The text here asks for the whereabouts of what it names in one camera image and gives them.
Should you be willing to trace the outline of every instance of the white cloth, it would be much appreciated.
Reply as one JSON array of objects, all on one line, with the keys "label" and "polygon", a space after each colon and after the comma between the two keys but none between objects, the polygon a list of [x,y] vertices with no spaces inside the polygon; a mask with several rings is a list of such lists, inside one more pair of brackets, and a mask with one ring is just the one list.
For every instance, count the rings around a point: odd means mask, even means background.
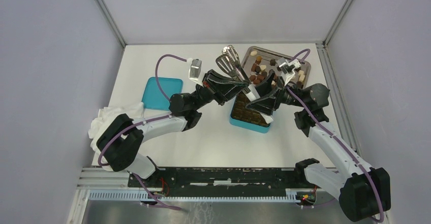
[{"label": "white cloth", "polygon": [[[100,150],[96,143],[102,133],[108,128],[113,120],[120,114],[127,114],[130,118],[144,117],[144,103],[139,102],[124,107],[105,107],[99,110],[98,116],[91,122],[88,136],[93,139],[91,148],[95,151],[96,156],[99,157]],[[107,163],[106,159],[102,157],[102,163]],[[102,167],[106,171],[112,171],[110,166]]]},{"label": "white cloth", "polygon": [[117,117],[120,114],[127,114],[130,118],[142,118],[144,117],[144,103],[134,103],[124,107],[105,107],[99,110],[97,118],[91,122],[90,129],[88,130],[88,136],[93,139],[99,132],[100,127],[111,117]]}]

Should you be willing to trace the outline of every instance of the gray wall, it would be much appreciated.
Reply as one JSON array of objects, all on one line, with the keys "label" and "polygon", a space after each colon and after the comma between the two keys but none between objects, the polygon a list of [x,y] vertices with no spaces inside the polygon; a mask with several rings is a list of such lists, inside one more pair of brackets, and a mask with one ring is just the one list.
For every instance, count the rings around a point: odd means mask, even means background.
[{"label": "gray wall", "polygon": [[392,181],[394,223],[429,223],[431,0],[355,0],[329,44],[366,160]]},{"label": "gray wall", "polygon": [[129,44],[322,41],[345,0],[104,0]]},{"label": "gray wall", "polygon": [[121,47],[94,0],[0,0],[0,223],[64,223]]}]

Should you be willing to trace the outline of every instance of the teal container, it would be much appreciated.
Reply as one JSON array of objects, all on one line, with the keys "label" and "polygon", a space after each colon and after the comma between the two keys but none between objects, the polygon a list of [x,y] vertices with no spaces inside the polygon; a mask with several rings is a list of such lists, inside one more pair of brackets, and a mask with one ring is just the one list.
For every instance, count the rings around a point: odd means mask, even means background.
[{"label": "teal container", "polygon": [[241,127],[243,129],[248,129],[251,131],[262,133],[262,134],[267,133],[269,131],[269,128],[271,127],[271,123],[268,124],[268,126],[261,126],[261,125],[253,124],[250,122],[246,122],[246,121],[238,120],[238,119],[234,118],[235,117],[234,109],[238,109],[242,112],[244,112],[245,110],[250,111],[249,109],[245,109],[245,107],[244,107],[245,105],[243,105],[242,102],[238,101],[238,97],[242,97],[242,96],[245,97],[244,94],[241,94],[235,98],[235,103],[233,104],[232,111],[231,111],[230,116],[229,116],[230,124],[234,125],[234,126]]}]

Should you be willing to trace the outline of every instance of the white cable clip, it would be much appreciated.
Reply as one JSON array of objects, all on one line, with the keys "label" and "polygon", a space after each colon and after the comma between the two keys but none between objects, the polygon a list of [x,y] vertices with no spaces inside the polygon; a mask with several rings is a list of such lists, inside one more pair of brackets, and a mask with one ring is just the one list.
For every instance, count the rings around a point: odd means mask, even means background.
[{"label": "white cable clip", "polygon": [[337,136],[336,131],[332,131],[331,133],[332,133],[332,135],[329,136],[330,138],[333,139],[335,136]]},{"label": "white cable clip", "polygon": [[194,60],[193,58],[187,58],[186,62],[187,62],[187,64],[191,65],[193,60]]}]

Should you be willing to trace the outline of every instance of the metal floor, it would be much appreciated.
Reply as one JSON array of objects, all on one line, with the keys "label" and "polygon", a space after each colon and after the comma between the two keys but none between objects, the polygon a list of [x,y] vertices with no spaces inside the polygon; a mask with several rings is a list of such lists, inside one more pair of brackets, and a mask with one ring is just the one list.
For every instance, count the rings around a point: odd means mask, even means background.
[{"label": "metal floor", "polygon": [[82,223],[373,223],[370,219],[350,222],[335,201],[328,206],[304,210],[293,203],[171,202],[170,204],[184,210],[147,208],[134,201],[89,201]]}]

